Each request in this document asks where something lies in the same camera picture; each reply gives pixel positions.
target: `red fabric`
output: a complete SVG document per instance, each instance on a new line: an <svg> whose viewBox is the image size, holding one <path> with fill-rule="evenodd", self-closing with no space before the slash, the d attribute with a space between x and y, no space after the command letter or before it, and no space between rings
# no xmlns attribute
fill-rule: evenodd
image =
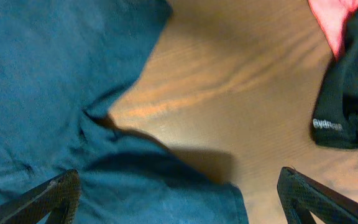
<svg viewBox="0 0 358 224"><path fill-rule="evenodd" d="M344 53L346 21L358 8L358 0L309 0L309 5L338 59Z"/></svg>

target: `clothing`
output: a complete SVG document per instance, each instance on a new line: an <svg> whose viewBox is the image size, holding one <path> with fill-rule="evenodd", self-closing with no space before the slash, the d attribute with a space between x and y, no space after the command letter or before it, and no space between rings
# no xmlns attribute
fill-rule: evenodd
<svg viewBox="0 0 358 224"><path fill-rule="evenodd" d="M160 0L0 0L0 205L76 169L75 223L247 223L236 187L95 123L170 13Z"/></svg>
<svg viewBox="0 0 358 224"><path fill-rule="evenodd" d="M348 18L357 10L358 0L309 0L336 59L344 53L344 34Z"/></svg>
<svg viewBox="0 0 358 224"><path fill-rule="evenodd" d="M347 23L346 53L326 74L313 116L317 144L358 148L358 10Z"/></svg>

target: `wood grain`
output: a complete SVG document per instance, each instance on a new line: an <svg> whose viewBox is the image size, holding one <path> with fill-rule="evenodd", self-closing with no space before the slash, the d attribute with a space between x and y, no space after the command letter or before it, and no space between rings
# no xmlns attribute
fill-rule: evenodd
<svg viewBox="0 0 358 224"><path fill-rule="evenodd" d="M310 138L332 55L307 2L169 2L174 15L142 78L111 108L116 124L238 185L250 223L286 223L276 190L283 166L358 202L358 151Z"/></svg>

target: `wooden floor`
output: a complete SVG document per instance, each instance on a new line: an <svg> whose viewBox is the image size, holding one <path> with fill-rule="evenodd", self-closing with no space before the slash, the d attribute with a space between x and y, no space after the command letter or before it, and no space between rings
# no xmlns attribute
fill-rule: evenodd
<svg viewBox="0 0 358 224"><path fill-rule="evenodd" d="M358 151L315 146L314 103L331 51L306 0L171 0L139 82L111 108L216 181L241 189L250 223L286 223L283 166L358 202Z"/></svg>

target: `pink cloth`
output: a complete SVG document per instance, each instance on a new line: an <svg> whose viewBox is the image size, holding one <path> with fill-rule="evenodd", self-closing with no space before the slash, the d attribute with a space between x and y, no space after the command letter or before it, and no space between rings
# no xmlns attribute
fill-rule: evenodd
<svg viewBox="0 0 358 224"><path fill-rule="evenodd" d="M309 0L309 5L338 59L344 53L347 18L357 10L358 0Z"/></svg>

